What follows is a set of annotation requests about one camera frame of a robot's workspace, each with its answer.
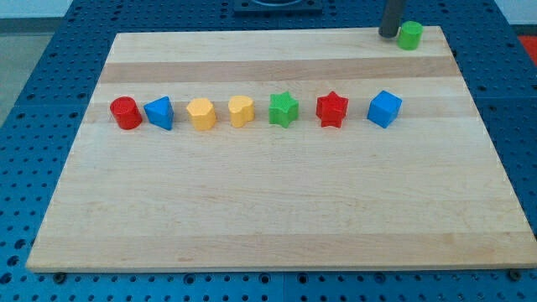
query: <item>blue perforated surface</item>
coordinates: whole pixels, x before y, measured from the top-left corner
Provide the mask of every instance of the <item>blue perforated surface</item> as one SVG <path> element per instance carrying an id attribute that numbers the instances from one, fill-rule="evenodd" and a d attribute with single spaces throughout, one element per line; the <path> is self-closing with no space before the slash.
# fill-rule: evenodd
<path id="1" fill-rule="evenodd" d="M 75 0 L 0 129 L 0 300 L 536 301 L 537 270 L 519 281 L 494 270 L 69 274 L 56 284 L 24 268 L 117 32 L 370 27 L 383 9 L 373 0 L 323 4 L 322 14 L 237 17 L 231 2 L 217 0 Z M 409 1 L 404 18 L 444 30 L 536 232 L 537 70 L 492 0 Z"/>

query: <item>toy block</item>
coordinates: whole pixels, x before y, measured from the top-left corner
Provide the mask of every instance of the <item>toy block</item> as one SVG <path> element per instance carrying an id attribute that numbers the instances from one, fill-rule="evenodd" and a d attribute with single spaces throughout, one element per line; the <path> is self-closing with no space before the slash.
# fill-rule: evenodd
<path id="1" fill-rule="evenodd" d="M 288 128 L 289 124 L 299 116 L 299 103 L 286 91 L 282 94 L 270 95 L 268 120 L 271 124 L 278 124 Z"/>
<path id="2" fill-rule="evenodd" d="M 321 119 L 321 127 L 341 128 L 341 121 L 347 115 L 349 99 L 338 96 L 334 91 L 328 96 L 317 97 L 315 114 Z"/>
<path id="3" fill-rule="evenodd" d="M 142 115 L 136 106 L 136 101 L 130 96 L 115 99 L 110 104 L 110 111 L 121 129 L 134 129 L 142 123 Z"/>
<path id="4" fill-rule="evenodd" d="M 227 107 L 235 128 L 243 127 L 254 118 L 253 100 L 248 96 L 232 96 Z"/>
<path id="5" fill-rule="evenodd" d="M 216 123 L 215 107 L 207 98 L 195 98 L 186 107 L 195 130 L 211 129 Z"/>
<path id="6" fill-rule="evenodd" d="M 387 91 L 381 91 L 369 105 L 368 119 L 386 128 L 399 114 L 403 101 Z"/>
<path id="7" fill-rule="evenodd" d="M 400 49 L 414 50 L 418 48 L 421 41 L 423 26 L 415 21 L 407 21 L 401 25 L 401 32 L 397 38 L 397 45 Z"/>
<path id="8" fill-rule="evenodd" d="M 174 123 L 174 109 L 169 102 L 169 97 L 150 102 L 143 106 L 149 122 L 166 130 L 171 130 Z"/>

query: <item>blue cube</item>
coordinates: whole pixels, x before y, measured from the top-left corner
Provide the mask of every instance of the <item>blue cube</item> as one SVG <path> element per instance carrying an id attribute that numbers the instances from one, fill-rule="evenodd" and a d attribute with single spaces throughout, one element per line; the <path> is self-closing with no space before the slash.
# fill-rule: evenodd
<path id="1" fill-rule="evenodd" d="M 174 109 L 169 102 L 169 97 L 162 97 L 154 102 L 143 106 L 148 120 L 153 125 L 159 126 L 166 130 L 171 130 L 174 123 Z"/>
<path id="2" fill-rule="evenodd" d="M 369 105 L 368 119 L 382 128 L 394 121 L 403 101 L 387 91 L 381 91 Z"/>

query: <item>wooden board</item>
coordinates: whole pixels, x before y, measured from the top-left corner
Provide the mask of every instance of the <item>wooden board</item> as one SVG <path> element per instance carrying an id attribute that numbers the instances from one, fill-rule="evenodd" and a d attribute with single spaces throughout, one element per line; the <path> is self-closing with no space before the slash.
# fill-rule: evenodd
<path id="1" fill-rule="evenodd" d="M 404 102 L 382 129 L 382 89 Z M 300 117 L 269 125 L 269 95 Z M 350 98 L 341 129 L 316 98 Z M 227 101 L 255 100 L 232 128 Z M 171 132 L 108 111 L 174 101 Z M 189 124 L 194 97 L 219 123 Z M 537 242 L 441 29 L 398 49 L 376 29 L 119 34 L 27 266 L 36 272 L 526 268 Z"/>

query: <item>yellow block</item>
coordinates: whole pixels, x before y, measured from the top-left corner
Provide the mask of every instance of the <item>yellow block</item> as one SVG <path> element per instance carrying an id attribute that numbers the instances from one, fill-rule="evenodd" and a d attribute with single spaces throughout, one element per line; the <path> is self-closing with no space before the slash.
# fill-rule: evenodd
<path id="1" fill-rule="evenodd" d="M 254 117 L 253 100 L 248 96 L 232 96 L 227 104 L 231 115 L 232 125 L 240 128 Z"/>
<path id="2" fill-rule="evenodd" d="M 216 123 L 215 107 L 207 98 L 195 98 L 186 107 L 195 130 L 211 129 Z"/>

